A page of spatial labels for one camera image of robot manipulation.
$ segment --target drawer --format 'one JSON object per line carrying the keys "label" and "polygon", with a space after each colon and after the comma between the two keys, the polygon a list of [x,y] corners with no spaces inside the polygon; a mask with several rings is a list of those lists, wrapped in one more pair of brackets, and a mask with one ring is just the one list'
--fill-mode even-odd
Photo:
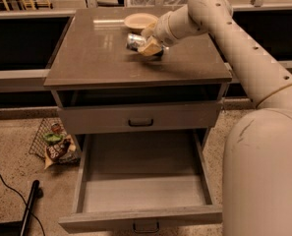
{"label": "drawer", "polygon": [[220,223],[198,134],[152,131],[87,135],[69,233]]}
{"label": "drawer", "polygon": [[220,108],[218,101],[207,101],[68,107],[58,114],[70,134],[100,134],[213,127]]}

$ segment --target brown countertop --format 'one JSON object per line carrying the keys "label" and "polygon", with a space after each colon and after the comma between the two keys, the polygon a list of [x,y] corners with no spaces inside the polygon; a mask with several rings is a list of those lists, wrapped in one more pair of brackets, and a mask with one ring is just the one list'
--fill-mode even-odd
{"label": "brown countertop", "polygon": [[77,11],[45,81],[49,89],[95,89],[229,82],[207,34],[184,39],[162,57],[126,49],[124,19],[133,13],[160,16],[167,8],[95,8]]}

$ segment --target black cable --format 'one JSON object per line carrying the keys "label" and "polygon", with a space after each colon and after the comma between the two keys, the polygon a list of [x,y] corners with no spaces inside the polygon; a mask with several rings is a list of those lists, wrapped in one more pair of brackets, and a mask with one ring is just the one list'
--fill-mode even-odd
{"label": "black cable", "polygon": [[22,196],[22,194],[20,192],[18,192],[16,189],[10,187],[9,185],[6,184],[6,182],[4,181],[2,175],[0,174],[0,180],[1,182],[4,184],[4,186],[6,186],[8,189],[10,189],[11,191],[15,192],[16,194],[18,194],[20,196],[20,198],[23,200],[27,210],[29,211],[29,213],[31,214],[32,217],[34,217],[36,219],[36,221],[39,223],[40,225],[40,228],[41,228],[41,231],[43,233],[43,236],[45,236],[45,231],[44,231],[44,228],[43,228],[43,225],[41,224],[40,220],[38,219],[38,217],[36,217],[32,212],[31,210],[29,209],[29,206],[25,200],[25,198]]}

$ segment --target speckled floor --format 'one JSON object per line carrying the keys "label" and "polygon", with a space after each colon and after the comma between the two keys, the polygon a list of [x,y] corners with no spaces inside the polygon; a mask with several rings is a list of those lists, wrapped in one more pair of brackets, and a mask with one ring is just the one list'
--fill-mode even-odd
{"label": "speckled floor", "polygon": [[[222,155],[225,138],[232,126],[245,114],[253,111],[247,100],[237,103],[226,102],[226,110],[221,111],[216,126],[209,134],[204,150],[211,188],[216,202],[222,203]],[[42,160],[29,154],[29,149],[42,117],[51,117],[52,111],[0,111],[0,172],[6,183],[20,191],[27,199],[33,180],[40,181],[44,196],[36,201],[34,213],[41,220],[46,235],[69,235],[58,223],[58,218],[71,213],[72,202],[77,180],[78,166],[53,165],[44,170]],[[6,189],[0,181],[0,222],[22,219],[24,204],[12,191]],[[204,235],[219,236],[221,225],[188,226],[161,229],[155,235]],[[39,225],[33,219],[30,225],[30,236],[42,235]],[[77,234],[79,236],[120,236],[134,235],[128,231],[98,232]]]}

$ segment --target wooden cabinet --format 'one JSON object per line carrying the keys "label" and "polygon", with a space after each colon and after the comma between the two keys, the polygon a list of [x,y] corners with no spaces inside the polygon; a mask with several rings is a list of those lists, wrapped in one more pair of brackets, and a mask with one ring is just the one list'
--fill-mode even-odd
{"label": "wooden cabinet", "polygon": [[70,233],[221,222],[203,148],[231,75],[208,35],[162,57],[127,50],[123,19],[139,11],[78,11],[45,82],[83,152]]}

